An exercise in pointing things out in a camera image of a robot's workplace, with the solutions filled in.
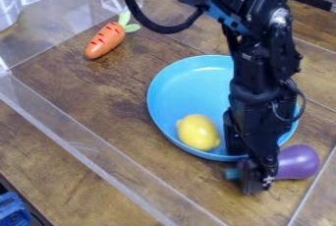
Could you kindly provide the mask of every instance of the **wooden table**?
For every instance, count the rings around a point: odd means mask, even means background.
[[[334,15],[293,1],[290,6],[294,36],[336,50]],[[162,9],[156,5],[149,11],[154,15]],[[226,53],[217,24],[204,19],[174,39],[142,29],[89,62],[82,48],[102,25],[17,66],[13,75],[228,225],[286,225],[313,178],[277,182],[269,192],[244,196],[236,184],[222,180],[229,164],[181,151],[146,113],[145,92],[158,71],[184,57]],[[204,38],[200,31],[208,33]],[[302,54],[305,47],[300,42]],[[336,138],[336,61],[325,50],[313,52],[304,54],[302,73],[294,77],[308,105],[289,144],[312,145],[324,162]],[[54,225],[160,225],[2,102],[0,109],[0,171]],[[332,202],[318,204],[296,225],[336,224]]]

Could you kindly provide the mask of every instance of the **blue bowl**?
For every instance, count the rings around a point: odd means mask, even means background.
[[[228,155],[225,150],[221,115],[228,108],[228,84],[233,75],[229,56],[202,55],[185,58],[170,64],[156,75],[146,93],[149,115],[168,140],[196,156],[217,160],[236,161],[246,155]],[[200,151],[186,146],[177,137],[176,122],[186,115],[208,116],[220,133],[220,146],[210,151]],[[292,129],[278,139],[278,145],[290,138]]]

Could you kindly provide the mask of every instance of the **yellow lemon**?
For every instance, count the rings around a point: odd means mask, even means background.
[[[200,114],[188,115],[177,121],[180,141],[189,147],[209,151],[220,144],[218,132],[212,120]]]

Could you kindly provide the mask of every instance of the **orange carrot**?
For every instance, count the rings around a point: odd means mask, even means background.
[[[96,59],[109,53],[124,41],[126,32],[140,29],[138,25],[129,25],[129,12],[120,15],[117,23],[108,23],[93,36],[86,49],[85,56],[88,59]]]

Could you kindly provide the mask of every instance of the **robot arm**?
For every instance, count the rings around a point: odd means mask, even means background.
[[[134,18],[161,33],[188,28],[206,13],[222,27],[233,60],[229,108],[222,115],[226,151],[248,153],[242,162],[241,190],[249,195],[268,190],[278,172],[278,138],[293,121],[296,97],[302,93],[290,76],[301,55],[294,50],[290,9],[286,0],[178,0],[197,8],[174,27],[154,24],[134,0],[125,0]]]

